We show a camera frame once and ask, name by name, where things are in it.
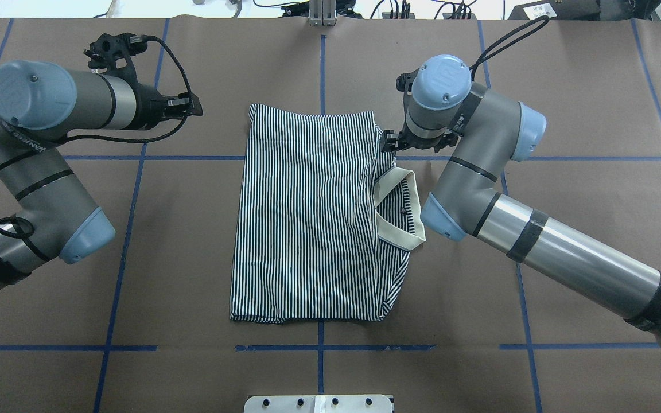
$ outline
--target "white bracket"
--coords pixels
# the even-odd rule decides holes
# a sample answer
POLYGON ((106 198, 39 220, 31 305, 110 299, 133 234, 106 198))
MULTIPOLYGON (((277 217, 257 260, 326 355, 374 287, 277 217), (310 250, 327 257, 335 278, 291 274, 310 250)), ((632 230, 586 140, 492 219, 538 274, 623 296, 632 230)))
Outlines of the white bracket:
POLYGON ((310 26, 336 26, 336 0, 310 0, 310 26))
POLYGON ((244 413, 394 413, 385 395, 252 396, 244 413))

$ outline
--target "striped cloth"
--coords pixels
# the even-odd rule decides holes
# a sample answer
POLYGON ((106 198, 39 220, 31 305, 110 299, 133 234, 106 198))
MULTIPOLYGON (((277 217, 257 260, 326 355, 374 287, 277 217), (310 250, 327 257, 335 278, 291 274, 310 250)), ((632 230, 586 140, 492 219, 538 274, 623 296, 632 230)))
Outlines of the striped cloth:
POLYGON ((382 320, 425 240, 414 173, 379 151, 372 112, 249 117, 231 319, 382 320))

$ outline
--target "label sticker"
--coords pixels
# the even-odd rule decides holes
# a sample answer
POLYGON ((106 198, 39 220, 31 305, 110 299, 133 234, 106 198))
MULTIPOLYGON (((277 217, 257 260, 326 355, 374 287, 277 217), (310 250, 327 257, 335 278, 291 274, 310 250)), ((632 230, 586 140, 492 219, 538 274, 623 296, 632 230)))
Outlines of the label sticker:
POLYGON ((525 7, 522 10, 524 10, 524 12, 527 13, 527 17, 530 18, 530 20, 536 19, 541 15, 546 15, 549 16, 550 18, 558 16, 553 10, 553 6, 551 6, 550 3, 544 3, 544 5, 525 7))

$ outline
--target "light blue plastic cover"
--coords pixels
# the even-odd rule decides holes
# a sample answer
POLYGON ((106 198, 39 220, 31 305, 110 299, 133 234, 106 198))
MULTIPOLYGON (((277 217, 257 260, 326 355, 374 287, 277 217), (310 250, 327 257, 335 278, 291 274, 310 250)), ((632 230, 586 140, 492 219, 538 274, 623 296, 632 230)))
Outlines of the light blue plastic cover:
POLYGON ((412 97, 428 110, 450 109, 461 103, 470 90, 468 66, 449 54, 429 58, 412 83, 412 97))
POLYGON ((102 209, 96 208, 68 240, 59 257, 66 264, 74 264, 107 245, 115 235, 116 231, 102 209))
POLYGON ((76 105, 76 82, 50 62, 13 60, 0 66, 0 116, 15 126, 48 129, 76 105))
POLYGON ((448 215, 432 193, 422 207, 420 219, 428 228, 451 240, 460 241, 466 237, 466 232, 448 215))
POLYGON ((512 155, 512 161, 521 162, 530 157, 540 144, 542 136, 545 134, 547 119, 543 114, 530 109, 527 105, 519 102, 519 108, 522 111, 519 121, 519 138, 516 141, 516 148, 512 155))

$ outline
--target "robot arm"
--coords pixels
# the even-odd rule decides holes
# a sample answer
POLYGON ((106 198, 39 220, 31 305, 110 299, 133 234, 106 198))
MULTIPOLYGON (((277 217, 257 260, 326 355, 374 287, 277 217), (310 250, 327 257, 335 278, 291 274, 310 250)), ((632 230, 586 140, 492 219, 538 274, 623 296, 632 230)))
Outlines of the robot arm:
POLYGON ((484 241, 651 332, 661 346, 661 271, 493 189, 509 159, 535 150, 543 115, 472 82, 465 63, 449 55, 403 74, 397 86, 406 92, 406 117, 398 135, 386 131, 388 150, 437 150, 460 138, 422 210, 425 225, 451 240, 484 241))
POLYGON ((139 84, 131 56, 144 52, 150 39, 102 34, 85 52, 92 72, 22 60, 0 67, 0 180, 22 206, 13 219, 0 220, 0 289, 55 257, 78 262, 115 236, 56 149, 74 139, 69 131, 143 130, 202 115, 189 91, 162 96, 139 84), (126 65, 117 68, 121 59, 126 65))

